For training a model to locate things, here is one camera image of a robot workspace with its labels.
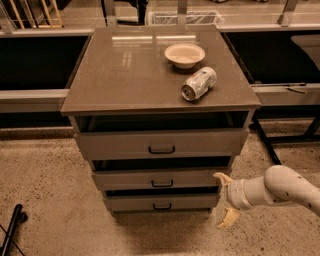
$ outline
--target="metal post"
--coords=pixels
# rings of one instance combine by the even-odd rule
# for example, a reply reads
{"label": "metal post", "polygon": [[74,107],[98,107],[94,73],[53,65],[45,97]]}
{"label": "metal post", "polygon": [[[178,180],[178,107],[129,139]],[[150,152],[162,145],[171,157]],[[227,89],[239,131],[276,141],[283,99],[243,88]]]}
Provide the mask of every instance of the metal post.
{"label": "metal post", "polygon": [[177,24],[187,23],[188,0],[178,0],[178,21]]}
{"label": "metal post", "polygon": [[117,26],[116,8],[114,6],[114,0],[103,0],[106,11],[106,18],[109,27]]}
{"label": "metal post", "polygon": [[298,0],[287,0],[286,5],[278,19],[278,24],[282,27],[288,27],[292,22],[293,12]]}
{"label": "metal post", "polygon": [[9,16],[6,12],[6,9],[4,8],[2,1],[0,1],[0,27],[4,33],[12,34],[16,28],[11,19],[8,17]]}

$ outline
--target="gray drawer front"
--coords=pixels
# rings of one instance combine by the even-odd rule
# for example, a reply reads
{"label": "gray drawer front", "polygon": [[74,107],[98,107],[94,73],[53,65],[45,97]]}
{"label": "gray drawer front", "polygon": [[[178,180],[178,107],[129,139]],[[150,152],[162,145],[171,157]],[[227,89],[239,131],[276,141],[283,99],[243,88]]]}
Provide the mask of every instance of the gray drawer front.
{"label": "gray drawer front", "polygon": [[142,159],[237,155],[247,129],[195,132],[131,132],[78,134],[86,160]]}
{"label": "gray drawer front", "polygon": [[211,210],[217,205],[217,195],[183,195],[161,197],[104,198],[107,209],[113,213],[132,211],[174,211],[183,209]]}
{"label": "gray drawer front", "polygon": [[93,172],[92,178],[101,191],[126,189],[162,189],[218,186],[214,170]]}

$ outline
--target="cabinet top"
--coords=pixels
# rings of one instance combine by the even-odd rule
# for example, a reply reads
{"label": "cabinet top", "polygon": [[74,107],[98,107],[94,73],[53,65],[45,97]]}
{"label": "cabinet top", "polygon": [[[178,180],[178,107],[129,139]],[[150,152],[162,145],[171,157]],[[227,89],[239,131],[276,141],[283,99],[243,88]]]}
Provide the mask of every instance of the cabinet top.
{"label": "cabinet top", "polygon": [[[165,49],[193,43],[206,53],[190,70],[170,63]],[[217,74],[213,88],[196,102],[181,94],[184,81],[202,67]],[[63,115],[223,111],[260,105],[215,26],[177,25],[98,28],[80,63]]]}

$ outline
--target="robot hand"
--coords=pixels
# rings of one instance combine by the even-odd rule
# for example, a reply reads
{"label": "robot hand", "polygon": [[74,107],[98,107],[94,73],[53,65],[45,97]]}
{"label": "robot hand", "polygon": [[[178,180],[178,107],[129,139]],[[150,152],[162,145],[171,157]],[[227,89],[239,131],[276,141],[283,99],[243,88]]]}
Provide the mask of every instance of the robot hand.
{"label": "robot hand", "polygon": [[289,167],[275,165],[264,176],[250,180],[232,180],[223,173],[215,173],[213,176],[227,187],[227,200],[231,204],[219,228],[231,226],[239,217],[239,210],[257,205],[283,206],[297,203],[320,216],[320,189]]}

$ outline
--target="can lid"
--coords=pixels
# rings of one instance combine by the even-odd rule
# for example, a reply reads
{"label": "can lid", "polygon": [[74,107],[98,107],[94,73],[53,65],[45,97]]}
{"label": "can lid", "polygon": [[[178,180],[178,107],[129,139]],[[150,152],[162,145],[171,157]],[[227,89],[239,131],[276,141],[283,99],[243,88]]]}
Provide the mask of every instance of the can lid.
{"label": "can lid", "polygon": [[182,96],[188,101],[196,99],[196,93],[193,88],[187,84],[182,87]]}

